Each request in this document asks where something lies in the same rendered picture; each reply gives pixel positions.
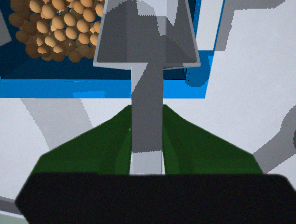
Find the grey table edge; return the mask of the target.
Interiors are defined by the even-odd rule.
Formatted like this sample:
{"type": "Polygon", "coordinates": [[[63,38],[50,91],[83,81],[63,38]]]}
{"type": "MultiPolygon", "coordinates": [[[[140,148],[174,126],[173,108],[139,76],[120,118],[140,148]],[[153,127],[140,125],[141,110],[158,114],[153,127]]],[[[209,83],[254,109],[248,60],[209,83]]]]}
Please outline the grey table edge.
{"type": "Polygon", "coordinates": [[[0,200],[0,214],[25,219],[24,216],[16,207],[15,203],[4,201],[4,200],[0,200]]]}

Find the blue dog food box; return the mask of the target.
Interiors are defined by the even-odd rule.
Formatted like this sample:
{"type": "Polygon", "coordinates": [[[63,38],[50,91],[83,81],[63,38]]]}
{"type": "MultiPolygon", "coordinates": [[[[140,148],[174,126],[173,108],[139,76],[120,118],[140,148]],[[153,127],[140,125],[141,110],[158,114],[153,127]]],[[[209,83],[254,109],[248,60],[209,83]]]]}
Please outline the blue dog food box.
{"type": "MultiPolygon", "coordinates": [[[[188,0],[201,67],[163,70],[163,98],[205,98],[225,0],[188,0]]],[[[31,58],[0,0],[0,98],[131,98],[131,70],[31,58]]]]}

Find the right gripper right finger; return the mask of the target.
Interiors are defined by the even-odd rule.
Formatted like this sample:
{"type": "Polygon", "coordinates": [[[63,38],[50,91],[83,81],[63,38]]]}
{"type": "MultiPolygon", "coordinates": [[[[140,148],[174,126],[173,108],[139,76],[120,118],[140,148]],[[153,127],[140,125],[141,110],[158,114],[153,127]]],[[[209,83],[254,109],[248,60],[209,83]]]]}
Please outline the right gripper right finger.
{"type": "Polygon", "coordinates": [[[165,174],[264,174],[251,153],[185,120],[166,104],[162,150],[165,174]]]}

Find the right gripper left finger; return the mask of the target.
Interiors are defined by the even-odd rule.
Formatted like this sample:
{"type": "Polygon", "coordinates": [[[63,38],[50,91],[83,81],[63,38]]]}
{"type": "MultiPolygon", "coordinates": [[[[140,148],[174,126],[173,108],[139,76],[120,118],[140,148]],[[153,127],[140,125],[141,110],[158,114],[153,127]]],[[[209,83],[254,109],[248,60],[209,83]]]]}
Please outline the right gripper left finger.
{"type": "Polygon", "coordinates": [[[41,155],[30,175],[40,172],[126,175],[130,174],[131,154],[132,108],[127,105],[108,121],[41,155]]]}

